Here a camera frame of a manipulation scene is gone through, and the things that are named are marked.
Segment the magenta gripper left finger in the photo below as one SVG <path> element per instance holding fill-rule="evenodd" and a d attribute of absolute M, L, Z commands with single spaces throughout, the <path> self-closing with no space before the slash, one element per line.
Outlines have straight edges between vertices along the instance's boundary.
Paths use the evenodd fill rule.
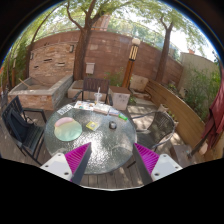
<path fill-rule="evenodd" d="M 91 143 L 87 143 L 66 154 L 55 154 L 41 169 L 79 185 L 91 153 Z"/>

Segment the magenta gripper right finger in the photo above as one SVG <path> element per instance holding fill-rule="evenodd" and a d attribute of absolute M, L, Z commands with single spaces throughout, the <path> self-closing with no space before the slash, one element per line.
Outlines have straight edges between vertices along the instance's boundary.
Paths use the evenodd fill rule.
<path fill-rule="evenodd" d="M 133 155 L 144 185 L 182 169 L 168 154 L 158 155 L 137 143 L 133 145 Z"/>

